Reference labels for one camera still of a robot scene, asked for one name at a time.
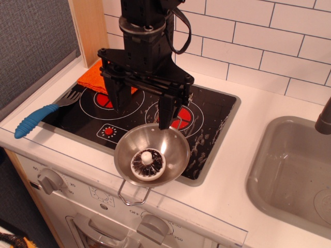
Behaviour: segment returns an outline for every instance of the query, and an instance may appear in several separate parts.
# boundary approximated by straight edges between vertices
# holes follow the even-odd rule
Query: stove knob
[[[59,190],[63,184],[63,179],[51,169],[43,169],[38,174],[38,182],[46,194],[50,195],[54,190]]]
[[[160,245],[168,232],[169,226],[159,217],[150,214],[144,216],[137,228],[137,233]]]
[[[108,136],[112,135],[114,133],[114,130],[112,128],[106,128],[104,133]]]

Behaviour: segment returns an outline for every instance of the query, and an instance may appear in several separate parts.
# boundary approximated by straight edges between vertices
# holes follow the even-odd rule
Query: white subway tile
[[[277,29],[237,23],[233,43],[297,56],[303,37]]]
[[[123,32],[120,30],[118,25],[118,17],[105,15],[104,18],[106,20],[107,33],[123,36]]]
[[[331,13],[276,4],[271,27],[331,39]]]
[[[111,49],[124,49],[123,37],[117,35],[108,35],[109,48]]]
[[[184,70],[223,80],[227,78],[228,63],[184,53],[176,55],[176,64]]]
[[[119,0],[102,0],[103,13],[114,17],[122,15],[121,2]]]
[[[331,40],[306,36],[299,57],[331,64]]]
[[[264,52],[260,70],[317,84],[325,84],[331,65]]]
[[[315,0],[266,0],[273,3],[289,4],[307,8],[314,7]]]
[[[284,95],[289,78],[242,66],[231,65],[228,81]]]
[[[189,0],[178,6],[180,10],[204,14],[206,8],[206,0]]]
[[[208,0],[206,14],[239,22],[269,26],[273,3],[256,0]]]
[[[262,51],[242,45],[204,38],[202,56],[258,69]]]
[[[291,79],[286,96],[325,105],[331,96],[331,88]]]
[[[187,40],[188,34],[181,33],[181,32],[174,32],[174,48],[180,50]],[[191,43],[188,49],[186,50],[187,53],[192,53],[201,56],[202,52],[202,37],[192,35]]]
[[[315,9],[321,9],[331,12],[331,1],[330,0],[317,0]]]
[[[188,12],[185,12],[185,16],[191,24],[194,35],[228,42],[232,41],[234,22]],[[187,26],[178,18],[176,18],[176,30],[188,33]]]

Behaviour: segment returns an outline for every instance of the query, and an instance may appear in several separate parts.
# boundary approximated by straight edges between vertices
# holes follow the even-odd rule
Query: metal pot
[[[131,159],[133,156],[147,148],[159,150],[165,157],[166,168],[164,173],[153,181],[142,181],[131,171]],[[160,130],[157,123],[140,125],[127,132],[118,142],[115,148],[114,162],[118,173],[124,181],[118,196],[127,205],[143,204],[153,187],[164,185],[175,180],[185,170],[190,158],[190,148],[186,138],[177,129]],[[141,203],[128,203],[121,196],[121,190],[125,181],[134,185],[149,188],[147,195]]]

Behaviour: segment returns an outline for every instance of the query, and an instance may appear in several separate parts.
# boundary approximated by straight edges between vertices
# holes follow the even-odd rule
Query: black cooktop
[[[158,97],[138,90],[123,114],[118,114],[104,94],[75,85],[72,90],[82,92],[78,102],[60,107],[43,122],[79,136],[103,147],[115,149],[120,138],[132,128],[154,122],[157,118]],[[192,102],[183,106],[172,126],[186,137],[191,157],[182,176],[196,180],[227,121],[236,101],[235,96],[202,87],[191,86]]]

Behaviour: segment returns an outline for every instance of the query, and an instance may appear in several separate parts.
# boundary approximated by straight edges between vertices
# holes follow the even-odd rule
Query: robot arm
[[[159,96],[159,128],[169,128],[182,105],[191,100],[194,78],[171,59],[190,43],[190,24],[177,9],[180,0],[121,0],[119,27],[124,50],[100,49],[101,75],[114,109],[121,112],[131,101],[131,86]],[[184,47],[173,48],[174,14],[188,27]]]

